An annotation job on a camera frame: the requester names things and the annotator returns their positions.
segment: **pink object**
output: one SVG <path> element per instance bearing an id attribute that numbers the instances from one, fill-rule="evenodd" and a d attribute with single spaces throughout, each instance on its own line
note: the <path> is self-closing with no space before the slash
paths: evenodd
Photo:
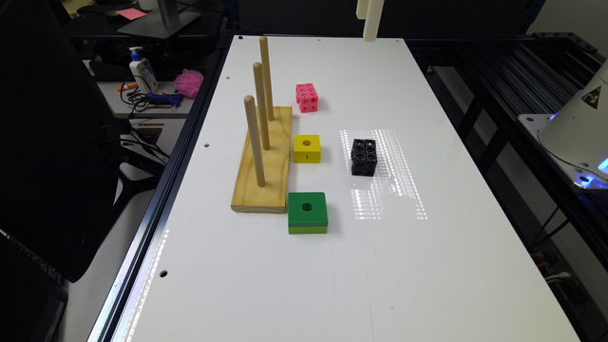
<path id="1" fill-rule="evenodd" d="M 319 107 L 319 97 L 313 84 L 296 85 L 295 100 L 300 104 L 301 113 L 315 112 Z"/>
<path id="2" fill-rule="evenodd" d="M 180 93 L 190 99 L 197 97 L 200 85 L 202 84 L 202 74 L 196 70 L 184 69 L 181 75 L 175 79 L 173 85 Z"/>
<path id="3" fill-rule="evenodd" d="M 141 17 L 147 15 L 138 9 L 123 9 L 123 10 L 117 10 L 116 12 L 128 20 L 135 20 L 137 18 L 141 18 Z"/>

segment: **wooden base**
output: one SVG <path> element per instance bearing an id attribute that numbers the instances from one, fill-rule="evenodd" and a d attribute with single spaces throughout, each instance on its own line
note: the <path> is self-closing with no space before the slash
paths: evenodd
<path id="1" fill-rule="evenodd" d="M 259 187 L 256 168 L 251 150 L 249 132 L 240 158 L 235 193 L 232 196 L 232 210 L 237 213 L 285 212 L 287 196 L 287 171 L 292 135 L 292 108 L 274 107 L 275 119 L 268 122 L 270 149 L 262 150 L 266 185 Z"/>

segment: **white robot part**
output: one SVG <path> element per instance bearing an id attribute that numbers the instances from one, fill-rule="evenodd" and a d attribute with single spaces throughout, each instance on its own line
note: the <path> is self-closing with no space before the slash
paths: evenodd
<path id="1" fill-rule="evenodd" d="M 553 157 L 608 180 L 608 64 L 538 132 Z"/>

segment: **blue light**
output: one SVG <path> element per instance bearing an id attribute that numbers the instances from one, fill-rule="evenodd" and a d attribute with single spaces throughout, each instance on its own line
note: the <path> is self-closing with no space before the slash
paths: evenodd
<path id="1" fill-rule="evenodd" d="M 608 158 L 606 158 L 605 161 L 602 161 L 601 164 L 598 166 L 598 169 L 602 172 L 605 172 L 604 169 L 608 167 Z"/>
<path id="2" fill-rule="evenodd" d="M 584 186 L 584 187 L 587 187 L 587 185 L 591 184 L 591 182 L 593 181 L 593 177 L 588 177 L 587 179 L 588 179 L 588 181 L 584 181 L 584 180 L 582 180 L 582 181 L 580 182 L 580 185 L 581 185 L 581 186 Z"/>

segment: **floor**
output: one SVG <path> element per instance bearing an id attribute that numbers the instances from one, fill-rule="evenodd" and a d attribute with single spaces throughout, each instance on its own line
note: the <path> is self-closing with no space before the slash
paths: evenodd
<path id="1" fill-rule="evenodd" d="M 158 146 L 170 154 L 185 119 L 133 120 L 131 122 L 134 127 L 137 127 L 137 123 L 142 124 L 143 122 L 162 124 Z M 137 146 L 129 146 L 129 148 L 146 155 Z M 138 172 L 139 170 L 126 167 L 123 171 L 133 180 L 145 177 L 145 173 Z M 147 191 L 133 198 L 105 238 L 85 275 L 73 284 L 66 281 L 69 300 L 59 327 L 58 342 L 87 341 L 153 194 L 154 191 Z"/>

